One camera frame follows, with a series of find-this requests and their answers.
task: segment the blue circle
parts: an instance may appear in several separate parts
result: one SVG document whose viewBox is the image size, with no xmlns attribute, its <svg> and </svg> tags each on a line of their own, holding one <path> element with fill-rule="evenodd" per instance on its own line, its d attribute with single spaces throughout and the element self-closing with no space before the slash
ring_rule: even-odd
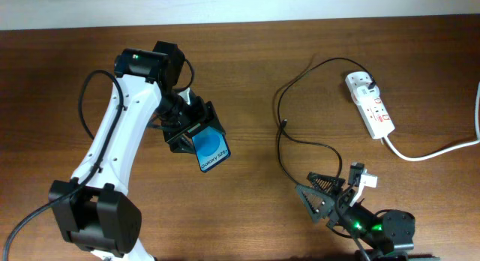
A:
<svg viewBox="0 0 480 261">
<path fill-rule="evenodd" d="M 200 137 L 196 143 L 200 144 L 200 148 L 196 152 L 208 157 L 217 151 L 220 146 L 220 138 L 216 134 L 208 134 Z"/>
</svg>

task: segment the white power cord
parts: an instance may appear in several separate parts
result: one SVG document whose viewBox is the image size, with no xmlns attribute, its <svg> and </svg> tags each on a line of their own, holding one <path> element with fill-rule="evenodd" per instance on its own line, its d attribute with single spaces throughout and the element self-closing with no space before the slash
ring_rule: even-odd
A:
<svg viewBox="0 0 480 261">
<path fill-rule="evenodd" d="M 466 147 L 466 146 L 473 146 L 473 145 L 479 144 L 479 143 L 480 143 L 479 102 L 480 102 L 480 83 L 478 84 L 477 98 L 476 98 L 476 100 L 475 100 L 475 132 L 476 132 L 476 135 L 477 135 L 477 139 L 476 139 L 475 141 L 465 142 L 465 143 L 458 144 L 458 145 L 453 145 L 453 146 L 451 146 L 451 147 L 449 147 L 449 148 L 442 149 L 442 150 L 440 150 L 440 151 L 434 152 L 434 153 L 429 154 L 429 155 L 425 155 L 425 156 L 423 156 L 423 157 L 407 157 L 407 156 L 401 154 L 401 153 L 393 146 L 393 144 L 390 142 L 390 139 L 389 139 L 387 136 L 384 136 L 383 139 L 384 139 L 385 142 L 387 143 L 388 147 L 389 147 L 398 157 L 404 159 L 405 161 L 423 161 L 423 160 L 427 160 L 427 159 L 436 157 L 436 156 L 438 156 L 438 155 L 442 155 L 442 154 L 447 153 L 447 152 L 451 152 L 452 150 L 455 150 L 455 149 L 461 149 L 461 148 L 464 148 L 464 147 Z"/>
</svg>

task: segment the green light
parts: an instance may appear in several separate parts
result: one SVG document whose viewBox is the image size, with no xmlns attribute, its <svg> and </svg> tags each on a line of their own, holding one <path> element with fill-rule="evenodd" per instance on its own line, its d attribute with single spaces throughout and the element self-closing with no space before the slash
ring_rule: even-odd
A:
<svg viewBox="0 0 480 261">
<path fill-rule="evenodd" d="M 353 225 L 353 227 L 355 227 L 355 228 L 358 229 L 358 230 L 361 230 L 361 229 L 362 229 L 362 226 L 360 225 L 359 222 L 356 222 L 356 223 Z"/>
<path fill-rule="evenodd" d="M 377 224 L 376 226 L 372 226 L 373 231 L 382 231 L 382 224 Z"/>
</svg>

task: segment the white power strip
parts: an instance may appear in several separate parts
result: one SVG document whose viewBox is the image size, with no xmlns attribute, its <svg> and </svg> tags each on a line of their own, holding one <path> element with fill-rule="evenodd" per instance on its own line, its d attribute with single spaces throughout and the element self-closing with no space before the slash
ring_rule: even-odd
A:
<svg viewBox="0 0 480 261">
<path fill-rule="evenodd" d="M 368 73 L 351 73 L 345 82 L 372 138 L 380 139 L 390 134 L 395 126 L 380 98 L 378 86 L 368 88 L 371 84 Z"/>
<path fill-rule="evenodd" d="M 405 161 L 423 161 L 438 155 L 442 155 L 446 152 L 450 152 L 454 149 L 464 148 L 466 146 L 473 146 L 480 143 L 480 126 L 479 126 L 479 105 L 480 105 L 480 83 L 478 84 L 477 95 L 475 98 L 475 133 L 476 140 L 470 142 L 464 142 L 458 145 L 453 145 L 448 148 L 444 148 L 434 153 L 427 154 L 422 157 L 407 157 L 401 154 L 390 142 L 390 139 L 387 137 L 394 129 L 392 119 L 387 113 L 385 106 L 383 105 L 382 99 L 380 99 L 380 90 L 378 86 L 375 85 L 374 88 L 369 89 L 368 86 L 371 84 L 371 78 L 366 72 L 355 72 L 349 74 L 345 83 L 352 94 L 352 99 L 360 111 L 361 117 L 363 118 L 365 125 L 367 125 L 368 132 L 373 139 L 382 138 L 387 146 L 400 158 Z"/>
</svg>

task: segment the power outlet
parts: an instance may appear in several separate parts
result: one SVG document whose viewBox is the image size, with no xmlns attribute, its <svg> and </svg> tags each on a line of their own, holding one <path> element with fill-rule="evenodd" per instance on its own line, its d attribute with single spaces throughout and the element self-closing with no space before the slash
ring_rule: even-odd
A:
<svg viewBox="0 0 480 261">
<path fill-rule="evenodd" d="M 371 84 L 368 73 L 363 71 L 351 73 L 346 77 L 345 83 L 372 138 L 380 139 L 390 134 L 395 126 L 380 98 L 378 86 L 368 89 L 368 85 Z"/>
</svg>

